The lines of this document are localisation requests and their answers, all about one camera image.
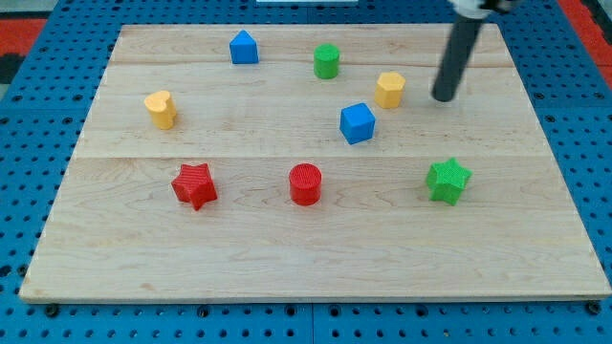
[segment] blue block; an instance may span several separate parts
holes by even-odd
[[[231,63],[249,64],[258,63],[257,42],[246,31],[239,32],[229,43]]]
[[[349,144],[372,139],[375,122],[376,118],[365,103],[349,106],[340,113],[340,131]]]

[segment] red cylinder block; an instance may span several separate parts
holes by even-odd
[[[321,197],[321,172],[309,163],[301,163],[289,173],[291,199],[299,205],[315,204]]]

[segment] red star block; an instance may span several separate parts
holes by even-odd
[[[195,210],[217,199],[207,163],[197,166],[182,164],[179,176],[172,181],[172,188],[179,201],[191,203]]]

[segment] yellow block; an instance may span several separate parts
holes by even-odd
[[[159,91],[144,99],[144,106],[151,115],[151,120],[160,129],[170,129],[174,126],[176,107],[172,95],[168,91]]]
[[[405,79],[397,72],[381,73],[376,83],[374,101],[383,109],[400,106],[404,94]]]

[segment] wooden board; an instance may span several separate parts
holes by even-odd
[[[34,303],[595,299],[611,289],[496,26],[458,97],[429,96],[448,25],[252,26],[261,62],[230,64],[238,26],[127,26],[100,83],[21,297]],[[316,45],[340,74],[313,74]],[[373,102],[380,72],[402,106]],[[173,93],[161,131],[142,100]],[[339,110],[365,101],[375,138],[350,146]],[[428,200],[431,163],[473,171],[457,206]],[[319,203],[289,199],[313,162]],[[176,201],[207,162],[219,200]]]

